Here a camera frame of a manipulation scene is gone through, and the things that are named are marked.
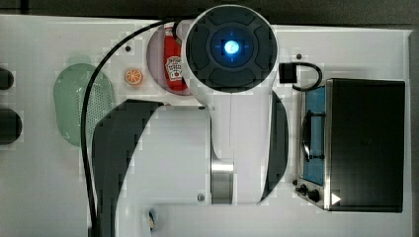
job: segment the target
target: black plug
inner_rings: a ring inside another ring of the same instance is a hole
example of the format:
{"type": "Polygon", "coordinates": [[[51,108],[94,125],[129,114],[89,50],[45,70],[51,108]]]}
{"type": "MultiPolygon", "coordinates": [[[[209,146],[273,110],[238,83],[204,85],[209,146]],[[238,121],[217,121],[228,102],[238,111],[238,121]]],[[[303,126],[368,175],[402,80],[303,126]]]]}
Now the black plug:
{"type": "Polygon", "coordinates": [[[280,63],[280,83],[296,83],[296,64],[280,63]]]}

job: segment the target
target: toaster oven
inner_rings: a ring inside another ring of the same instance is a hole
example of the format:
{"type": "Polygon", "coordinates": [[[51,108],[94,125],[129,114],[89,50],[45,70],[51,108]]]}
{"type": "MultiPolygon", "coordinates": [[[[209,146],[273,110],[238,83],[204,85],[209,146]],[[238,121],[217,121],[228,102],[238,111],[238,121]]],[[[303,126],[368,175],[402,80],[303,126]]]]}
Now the toaster oven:
{"type": "Polygon", "coordinates": [[[329,79],[301,94],[299,197],[332,211],[401,212],[405,85],[329,79]]]}

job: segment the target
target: red ketchup bottle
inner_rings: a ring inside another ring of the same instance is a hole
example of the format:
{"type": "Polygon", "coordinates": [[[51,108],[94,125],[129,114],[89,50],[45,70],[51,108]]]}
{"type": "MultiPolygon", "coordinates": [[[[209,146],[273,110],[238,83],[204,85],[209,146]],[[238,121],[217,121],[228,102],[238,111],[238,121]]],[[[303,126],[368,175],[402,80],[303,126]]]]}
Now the red ketchup bottle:
{"type": "Polygon", "coordinates": [[[173,23],[164,25],[164,74],[166,82],[173,91],[183,91],[188,88],[182,78],[181,46],[173,37],[173,23]]]}

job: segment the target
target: blue light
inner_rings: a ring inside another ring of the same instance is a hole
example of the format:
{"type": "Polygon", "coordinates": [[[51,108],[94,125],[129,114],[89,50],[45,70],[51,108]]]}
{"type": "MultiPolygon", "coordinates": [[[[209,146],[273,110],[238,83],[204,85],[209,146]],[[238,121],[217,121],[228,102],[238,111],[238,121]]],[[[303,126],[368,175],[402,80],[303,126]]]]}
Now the blue light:
{"type": "Polygon", "coordinates": [[[224,45],[224,50],[228,54],[234,54],[238,51],[238,49],[240,49],[240,45],[238,44],[238,42],[236,42],[234,40],[229,40],[224,45]]]}

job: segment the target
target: orange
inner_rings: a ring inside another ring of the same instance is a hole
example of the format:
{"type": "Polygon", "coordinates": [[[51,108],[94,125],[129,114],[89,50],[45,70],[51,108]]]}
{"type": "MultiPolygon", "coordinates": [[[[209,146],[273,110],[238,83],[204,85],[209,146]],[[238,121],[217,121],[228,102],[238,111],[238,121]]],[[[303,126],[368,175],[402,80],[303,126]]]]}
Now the orange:
{"type": "Polygon", "coordinates": [[[142,73],[138,69],[130,69],[126,73],[126,82],[131,86],[137,86],[142,81],[142,73]]]}

